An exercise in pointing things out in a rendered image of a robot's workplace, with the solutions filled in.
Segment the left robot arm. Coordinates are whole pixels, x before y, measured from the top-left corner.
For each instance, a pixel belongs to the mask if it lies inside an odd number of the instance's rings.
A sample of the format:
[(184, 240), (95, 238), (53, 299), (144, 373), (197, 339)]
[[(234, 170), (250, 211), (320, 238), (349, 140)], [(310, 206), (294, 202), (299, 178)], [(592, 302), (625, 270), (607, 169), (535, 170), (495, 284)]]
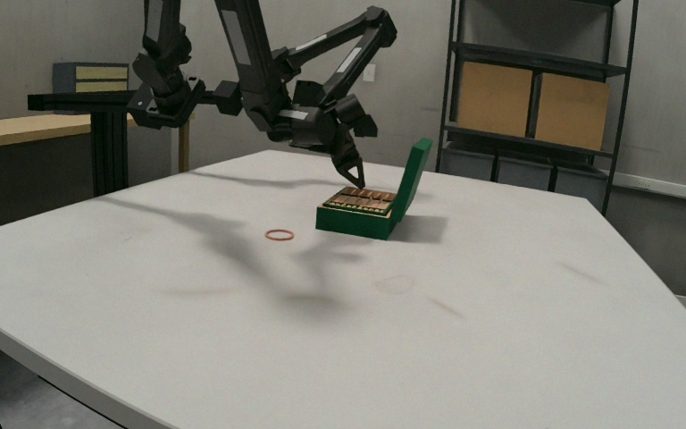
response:
[(330, 115), (335, 123), (335, 131), (338, 130), (339, 118), (341, 123), (348, 125), (349, 130), (354, 128), (355, 137), (377, 138), (378, 128), (371, 115), (365, 113), (355, 94), (346, 95), (377, 51), (391, 47), (397, 38), (397, 29), (388, 11), (373, 5), (366, 9), (368, 12), (301, 46), (290, 49), (284, 46), (273, 50), (272, 58), (287, 84), (301, 73), (300, 67), (306, 62), (363, 35), (323, 84), (327, 95), (317, 107)]

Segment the wooden jewelry box with green trim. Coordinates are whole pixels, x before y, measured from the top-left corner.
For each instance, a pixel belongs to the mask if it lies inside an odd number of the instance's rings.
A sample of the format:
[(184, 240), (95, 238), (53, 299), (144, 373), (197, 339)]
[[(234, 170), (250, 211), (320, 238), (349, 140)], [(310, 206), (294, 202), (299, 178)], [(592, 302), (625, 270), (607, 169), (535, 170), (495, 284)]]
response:
[(316, 209), (315, 229), (333, 231), (376, 240), (387, 240), (397, 222), (401, 222), (414, 200), (418, 185), (415, 178), (422, 175), (427, 161), (425, 149), (431, 150), (433, 140), (422, 138), (412, 146), (392, 209), (387, 216), (364, 214), (324, 207)]

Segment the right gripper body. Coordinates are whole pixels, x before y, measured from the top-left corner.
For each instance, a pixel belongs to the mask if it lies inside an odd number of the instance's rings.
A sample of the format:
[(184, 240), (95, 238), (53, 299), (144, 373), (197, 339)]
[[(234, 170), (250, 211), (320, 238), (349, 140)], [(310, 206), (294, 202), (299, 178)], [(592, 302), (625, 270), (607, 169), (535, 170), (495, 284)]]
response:
[(345, 137), (344, 134), (335, 133), (333, 145), (330, 142), (328, 145), (314, 145), (314, 144), (298, 144), (298, 143), (296, 143), (294, 145), (289, 145), (289, 146), (290, 147), (299, 147), (299, 148), (303, 148), (303, 149), (308, 149), (310, 151), (334, 155), (334, 156), (340, 156), (341, 151), (342, 151), (344, 137)]

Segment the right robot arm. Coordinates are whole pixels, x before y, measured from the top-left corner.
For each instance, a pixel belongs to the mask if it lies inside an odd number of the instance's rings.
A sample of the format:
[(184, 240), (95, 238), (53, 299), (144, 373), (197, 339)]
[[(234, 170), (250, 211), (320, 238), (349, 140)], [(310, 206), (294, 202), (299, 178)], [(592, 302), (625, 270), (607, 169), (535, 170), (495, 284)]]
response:
[[(297, 80), (291, 100), (272, 58), (259, 0), (214, 1), (237, 67), (240, 100), (256, 128), (270, 131), (266, 134), (273, 142), (328, 145), (335, 128), (330, 115), (317, 107), (326, 96), (323, 85)], [(132, 64), (153, 95), (148, 115), (171, 121), (182, 116), (202, 84), (199, 76), (180, 71), (192, 58), (180, 2), (144, 0), (143, 48)]]

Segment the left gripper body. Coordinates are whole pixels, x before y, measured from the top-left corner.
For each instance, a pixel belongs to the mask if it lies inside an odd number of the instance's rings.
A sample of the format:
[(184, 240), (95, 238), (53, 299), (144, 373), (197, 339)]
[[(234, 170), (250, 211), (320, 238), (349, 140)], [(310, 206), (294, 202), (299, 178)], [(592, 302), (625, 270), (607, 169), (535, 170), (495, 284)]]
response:
[[(357, 153), (358, 153), (358, 151), (354, 147), (351, 150), (344, 153), (343, 156), (330, 156), (331, 161), (332, 161), (333, 165), (335, 166), (336, 171), (346, 167), (349, 164), (352, 164), (354, 162), (353, 159), (359, 156), (359, 153), (358, 154)], [(350, 160), (346, 161), (345, 163), (342, 163), (344, 160), (348, 159), (350, 156), (353, 159), (350, 159)]]

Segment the copper bangle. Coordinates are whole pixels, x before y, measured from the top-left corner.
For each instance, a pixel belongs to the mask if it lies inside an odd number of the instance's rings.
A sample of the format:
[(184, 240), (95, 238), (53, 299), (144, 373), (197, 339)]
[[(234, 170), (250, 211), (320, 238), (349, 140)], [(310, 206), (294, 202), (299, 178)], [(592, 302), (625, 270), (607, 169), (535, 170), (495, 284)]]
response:
[[(291, 236), (290, 236), (290, 237), (287, 237), (287, 238), (274, 238), (274, 237), (271, 237), (271, 236), (268, 235), (270, 232), (275, 232), (275, 231), (286, 232), (286, 233), (289, 233)], [(288, 230), (274, 229), (274, 230), (266, 231), (266, 232), (265, 232), (265, 237), (266, 237), (267, 239), (269, 239), (269, 240), (284, 241), (284, 240), (291, 240), (291, 239), (293, 239), (293, 238), (294, 238), (294, 233), (293, 233), (292, 231), (288, 231)]]

